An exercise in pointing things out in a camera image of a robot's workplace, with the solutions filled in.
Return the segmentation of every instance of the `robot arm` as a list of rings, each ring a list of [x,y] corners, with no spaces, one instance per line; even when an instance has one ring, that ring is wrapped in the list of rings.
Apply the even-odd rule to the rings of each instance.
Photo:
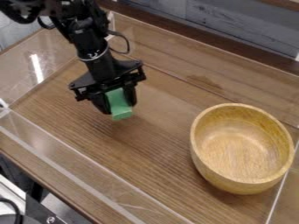
[[[125,103],[136,105],[136,85],[145,79],[140,60],[120,61],[110,54],[105,36],[106,13],[94,0],[4,0],[0,11],[17,23],[28,24],[48,16],[64,38],[74,45],[88,72],[70,84],[77,101],[89,100],[104,114],[110,114],[106,93],[122,89]]]

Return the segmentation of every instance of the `wooden bowl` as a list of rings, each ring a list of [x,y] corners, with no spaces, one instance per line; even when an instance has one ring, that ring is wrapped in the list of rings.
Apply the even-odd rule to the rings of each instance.
[[[190,157],[201,176],[235,194],[260,193],[284,176],[295,157],[283,124],[261,109],[228,103],[190,126]]]

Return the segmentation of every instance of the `white wall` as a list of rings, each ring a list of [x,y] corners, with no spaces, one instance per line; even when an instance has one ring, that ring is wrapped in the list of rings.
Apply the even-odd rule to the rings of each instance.
[[[14,44],[34,31],[40,29],[38,24],[17,24],[0,12],[0,50]]]

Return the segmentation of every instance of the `green object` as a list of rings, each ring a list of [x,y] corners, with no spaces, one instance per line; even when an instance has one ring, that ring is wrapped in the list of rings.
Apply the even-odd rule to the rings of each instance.
[[[106,98],[113,121],[122,120],[132,116],[133,110],[132,107],[126,104],[122,88],[106,92]]]

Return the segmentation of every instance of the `bowl rim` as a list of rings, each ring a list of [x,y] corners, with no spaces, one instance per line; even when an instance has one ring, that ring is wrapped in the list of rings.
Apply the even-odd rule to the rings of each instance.
[[[257,113],[261,113],[267,116],[267,118],[275,122],[279,126],[279,128],[281,129],[281,131],[285,134],[285,138],[287,138],[287,142],[288,142],[288,158],[285,160],[284,165],[281,166],[281,168],[277,170],[277,172],[275,174],[272,174],[271,176],[265,177],[265,178],[255,178],[253,181],[241,181],[241,180],[235,180],[233,178],[228,178],[227,176],[223,176],[221,174],[219,174],[213,169],[210,169],[209,164],[204,163],[201,160],[201,156],[198,155],[198,152],[194,150],[197,149],[197,145],[196,145],[196,141],[194,141],[194,129],[197,127],[198,121],[200,119],[214,109],[219,108],[225,108],[225,107],[241,107],[241,108],[247,108],[247,109],[253,109]],[[285,126],[279,122],[279,120],[271,115],[268,114],[263,109],[256,108],[251,105],[243,104],[243,103],[221,103],[219,105],[214,105],[206,109],[204,109],[200,114],[196,116],[192,125],[190,125],[190,149],[197,157],[197,159],[200,160],[200,162],[208,167],[208,169],[214,172],[217,175],[220,175],[224,179],[228,179],[236,183],[240,184],[264,184],[268,183],[271,181],[273,181],[275,179],[280,179],[281,176],[285,174],[285,172],[288,171],[288,169],[291,168],[291,165],[293,163],[293,159],[295,159],[295,144],[293,144],[293,140],[291,138],[289,132],[285,129]]]

